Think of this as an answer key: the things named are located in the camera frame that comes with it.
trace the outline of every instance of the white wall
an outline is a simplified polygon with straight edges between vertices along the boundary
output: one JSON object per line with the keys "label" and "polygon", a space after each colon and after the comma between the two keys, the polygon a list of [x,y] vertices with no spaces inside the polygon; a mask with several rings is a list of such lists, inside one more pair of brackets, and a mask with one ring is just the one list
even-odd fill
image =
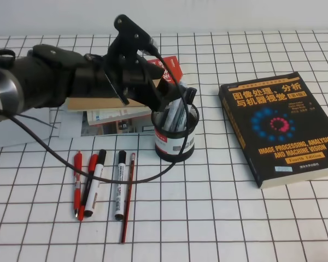
{"label": "white wall", "polygon": [[328,0],[0,0],[0,35],[111,33],[121,13],[148,32],[328,28]]}

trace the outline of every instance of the red pen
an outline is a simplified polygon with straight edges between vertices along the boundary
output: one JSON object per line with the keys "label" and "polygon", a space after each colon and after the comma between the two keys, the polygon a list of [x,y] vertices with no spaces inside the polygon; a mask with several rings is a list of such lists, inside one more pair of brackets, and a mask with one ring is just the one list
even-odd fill
{"label": "red pen", "polygon": [[[74,167],[81,170],[83,165],[83,155],[79,151],[74,156]],[[80,209],[80,199],[81,199],[81,184],[80,184],[80,174],[74,171],[75,177],[75,187],[74,187],[74,214],[75,217],[78,217],[79,209]]]}
{"label": "red pen", "polygon": [[[89,172],[89,175],[91,175],[91,176],[93,176],[93,173],[95,172],[97,160],[98,160],[98,154],[93,154],[90,158],[88,172]],[[86,181],[86,185],[85,185],[84,193],[83,193],[83,200],[81,201],[81,207],[80,207],[79,214],[78,214],[79,221],[83,221],[83,219],[84,219],[85,205],[86,205],[87,197],[89,196],[91,182],[92,182],[91,178],[88,178]]]}

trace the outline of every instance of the red book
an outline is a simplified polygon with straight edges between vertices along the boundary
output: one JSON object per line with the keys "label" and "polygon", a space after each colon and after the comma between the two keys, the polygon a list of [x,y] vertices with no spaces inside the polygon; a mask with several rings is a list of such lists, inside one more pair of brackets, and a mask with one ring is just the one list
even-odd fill
{"label": "red book", "polygon": [[[169,57],[163,58],[163,60],[166,62],[166,64],[170,68],[170,70],[173,72],[176,80],[179,82],[183,76],[183,73],[181,71],[181,67],[180,67],[179,61],[177,60],[177,57],[169,56]],[[160,62],[159,59],[148,60],[148,62],[165,69],[165,72],[164,72],[162,78],[165,79],[166,81],[168,81],[169,83],[174,84],[174,80],[171,78],[168,71],[164,67],[163,63]]]}

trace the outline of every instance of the blue circular pattern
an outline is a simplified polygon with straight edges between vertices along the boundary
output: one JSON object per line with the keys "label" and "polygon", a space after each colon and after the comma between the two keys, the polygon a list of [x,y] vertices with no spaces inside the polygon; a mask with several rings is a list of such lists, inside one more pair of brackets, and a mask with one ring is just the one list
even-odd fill
{"label": "blue circular pattern", "polygon": [[293,132],[296,130],[293,126],[294,121],[288,119],[288,114],[281,114],[281,117],[287,118],[288,123],[290,124],[290,130],[284,135],[268,134],[263,130],[262,123],[265,119],[269,119],[270,116],[275,116],[278,113],[278,110],[272,110],[270,108],[263,108],[254,113],[253,117],[250,119],[253,124],[252,130],[260,137],[266,138],[270,142],[279,141],[285,142],[287,139],[293,137]]}

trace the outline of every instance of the red pencil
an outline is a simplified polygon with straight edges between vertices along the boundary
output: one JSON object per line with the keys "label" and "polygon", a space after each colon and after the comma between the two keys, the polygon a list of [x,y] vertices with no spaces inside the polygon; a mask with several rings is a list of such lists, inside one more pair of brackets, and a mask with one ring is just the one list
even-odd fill
{"label": "red pencil", "polygon": [[[83,155],[79,151],[75,156],[74,156],[74,166],[75,168],[81,170],[82,167],[82,161],[83,161]],[[74,177],[75,177],[75,188],[74,188],[74,214],[75,217],[78,217],[79,209],[80,209],[80,174],[74,171]]]}
{"label": "red pencil", "polygon": [[[135,153],[131,154],[131,163],[130,163],[130,173],[129,173],[129,181],[132,181],[133,179],[133,171],[135,168]],[[131,189],[132,184],[129,184],[127,187],[127,196],[126,196],[126,208],[125,208],[125,214],[124,214],[124,222],[122,226],[122,234],[121,234],[121,243],[125,243],[126,238],[126,228],[127,228],[127,221],[129,218],[129,209],[130,209],[130,200],[131,200]]]}

